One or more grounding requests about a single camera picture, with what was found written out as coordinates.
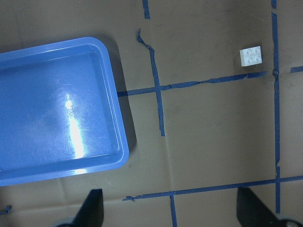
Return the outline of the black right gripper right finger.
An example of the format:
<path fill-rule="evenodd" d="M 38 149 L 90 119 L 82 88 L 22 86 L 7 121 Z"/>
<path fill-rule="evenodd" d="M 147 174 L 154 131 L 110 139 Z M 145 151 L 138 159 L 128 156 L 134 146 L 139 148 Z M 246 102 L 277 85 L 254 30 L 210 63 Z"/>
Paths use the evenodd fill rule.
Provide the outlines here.
<path fill-rule="evenodd" d="M 248 187 L 237 189 L 237 220 L 242 227 L 277 227 L 278 219 Z"/>

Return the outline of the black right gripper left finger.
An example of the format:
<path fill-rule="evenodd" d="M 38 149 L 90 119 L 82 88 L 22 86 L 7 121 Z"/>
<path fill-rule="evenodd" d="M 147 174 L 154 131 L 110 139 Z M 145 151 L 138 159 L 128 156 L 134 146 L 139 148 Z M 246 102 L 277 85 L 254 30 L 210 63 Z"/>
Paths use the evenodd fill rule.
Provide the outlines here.
<path fill-rule="evenodd" d="M 103 221 L 103 192 L 102 189 L 93 189 L 86 197 L 72 225 L 74 227 L 101 227 Z"/>

